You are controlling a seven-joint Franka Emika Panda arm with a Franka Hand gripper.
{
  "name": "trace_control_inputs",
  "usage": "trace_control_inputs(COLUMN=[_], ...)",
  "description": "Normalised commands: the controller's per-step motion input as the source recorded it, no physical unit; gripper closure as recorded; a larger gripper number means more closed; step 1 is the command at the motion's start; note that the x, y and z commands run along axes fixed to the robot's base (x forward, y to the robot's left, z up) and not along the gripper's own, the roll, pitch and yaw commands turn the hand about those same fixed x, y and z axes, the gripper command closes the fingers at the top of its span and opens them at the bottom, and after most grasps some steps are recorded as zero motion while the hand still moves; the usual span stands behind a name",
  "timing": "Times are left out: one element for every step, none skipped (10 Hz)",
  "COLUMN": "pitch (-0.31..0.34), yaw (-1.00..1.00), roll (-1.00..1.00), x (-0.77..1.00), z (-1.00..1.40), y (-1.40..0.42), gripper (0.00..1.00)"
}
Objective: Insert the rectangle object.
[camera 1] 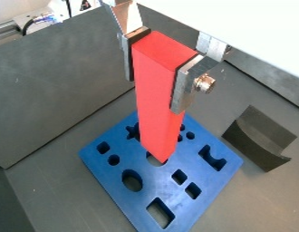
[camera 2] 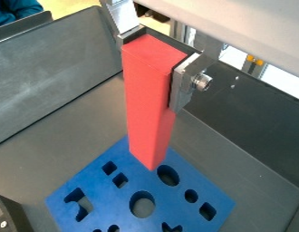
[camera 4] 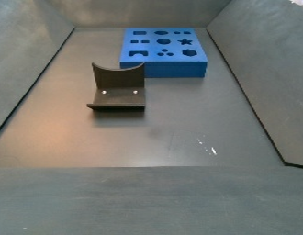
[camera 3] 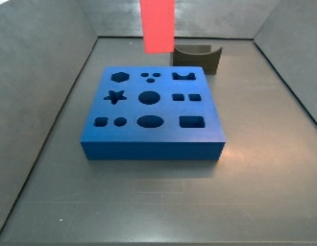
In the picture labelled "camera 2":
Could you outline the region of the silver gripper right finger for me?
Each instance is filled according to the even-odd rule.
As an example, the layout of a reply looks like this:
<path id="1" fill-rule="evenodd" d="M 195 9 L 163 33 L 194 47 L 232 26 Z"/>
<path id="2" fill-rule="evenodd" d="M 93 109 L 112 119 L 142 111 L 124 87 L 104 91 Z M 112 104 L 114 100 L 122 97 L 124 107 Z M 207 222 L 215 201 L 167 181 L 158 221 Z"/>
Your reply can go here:
<path id="1" fill-rule="evenodd" d="M 195 90 L 206 92 L 214 78 L 206 70 L 218 62 L 224 43 L 210 35 L 196 34 L 196 48 L 202 50 L 191 54 L 174 69 L 170 94 L 170 109 L 179 113 L 192 98 Z"/>

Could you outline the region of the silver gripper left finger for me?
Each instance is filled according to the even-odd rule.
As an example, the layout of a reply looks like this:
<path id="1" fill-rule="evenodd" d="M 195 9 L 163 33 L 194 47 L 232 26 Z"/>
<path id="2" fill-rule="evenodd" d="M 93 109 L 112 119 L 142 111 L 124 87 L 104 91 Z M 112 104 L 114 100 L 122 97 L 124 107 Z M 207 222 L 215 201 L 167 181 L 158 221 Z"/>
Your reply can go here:
<path id="1" fill-rule="evenodd" d="M 134 0 L 99 0 L 118 45 L 132 42 L 146 33 L 136 15 Z"/>

